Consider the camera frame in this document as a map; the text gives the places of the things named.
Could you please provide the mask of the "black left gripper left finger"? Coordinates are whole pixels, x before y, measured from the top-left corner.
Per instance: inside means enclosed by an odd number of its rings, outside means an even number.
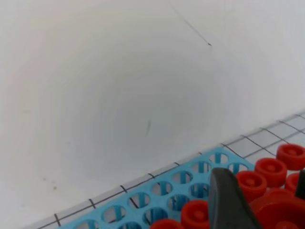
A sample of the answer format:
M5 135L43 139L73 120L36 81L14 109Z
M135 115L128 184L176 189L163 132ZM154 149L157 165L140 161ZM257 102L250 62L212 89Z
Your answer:
M227 168L213 168L210 175L208 215L212 229L261 229L238 181Z

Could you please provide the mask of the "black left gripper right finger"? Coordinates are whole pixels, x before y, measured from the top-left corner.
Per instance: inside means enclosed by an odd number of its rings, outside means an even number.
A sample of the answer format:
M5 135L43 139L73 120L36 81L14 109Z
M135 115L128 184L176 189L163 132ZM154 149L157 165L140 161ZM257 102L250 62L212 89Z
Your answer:
M299 172L295 196L297 198L305 200L305 170L304 169Z

